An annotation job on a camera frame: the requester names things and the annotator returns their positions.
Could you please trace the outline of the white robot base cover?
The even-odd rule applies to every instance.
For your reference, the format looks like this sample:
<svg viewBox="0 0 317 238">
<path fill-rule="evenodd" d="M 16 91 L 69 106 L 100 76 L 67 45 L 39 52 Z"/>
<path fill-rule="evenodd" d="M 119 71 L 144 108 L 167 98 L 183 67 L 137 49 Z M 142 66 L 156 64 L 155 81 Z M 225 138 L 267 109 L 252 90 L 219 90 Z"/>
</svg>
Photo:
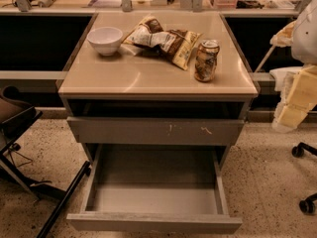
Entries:
<svg viewBox="0 0 317 238">
<path fill-rule="evenodd" d="M 301 70 L 301 66 L 288 66 L 271 69 L 269 74 L 274 78 L 275 87 L 274 90 L 279 92 L 282 90 L 283 82 L 288 73 L 298 73 Z"/>
</svg>

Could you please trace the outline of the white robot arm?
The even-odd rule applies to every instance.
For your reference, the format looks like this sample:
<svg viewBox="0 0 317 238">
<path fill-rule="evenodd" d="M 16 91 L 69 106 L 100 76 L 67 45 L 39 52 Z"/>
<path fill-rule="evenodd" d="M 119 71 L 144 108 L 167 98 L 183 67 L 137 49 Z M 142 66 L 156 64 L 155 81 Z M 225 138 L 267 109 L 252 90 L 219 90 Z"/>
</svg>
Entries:
<svg viewBox="0 0 317 238">
<path fill-rule="evenodd" d="M 295 130 L 317 105 L 317 0 L 311 0 L 294 22 L 271 39 L 277 47 L 291 47 L 294 59 L 303 63 L 299 72 L 288 72 L 283 80 L 280 101 L 272 128 L 280 133 Z"/>
</svg>

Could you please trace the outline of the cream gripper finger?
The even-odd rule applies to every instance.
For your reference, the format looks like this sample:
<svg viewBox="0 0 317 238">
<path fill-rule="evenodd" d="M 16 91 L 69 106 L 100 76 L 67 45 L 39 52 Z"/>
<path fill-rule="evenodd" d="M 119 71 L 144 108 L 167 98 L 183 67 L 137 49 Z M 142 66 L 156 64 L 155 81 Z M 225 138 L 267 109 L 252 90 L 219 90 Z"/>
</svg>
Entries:
<svg viewBox="0 0 317 238">
<path fill-rule="evenodd" d="M 317 66 L 308 64 L 299 72 L 287 72 L 272 128 L 280 133 L 295 130 L 317 105 Z"/>
<path fill-rule="evenodd" d="M 290 47 L 293 43 L 294 26 L 295 21 L 290 22 L 281 30 L 279 30 L 275 35 L 273 35 L 269 42 L 275 47 Z"/>
</svg>

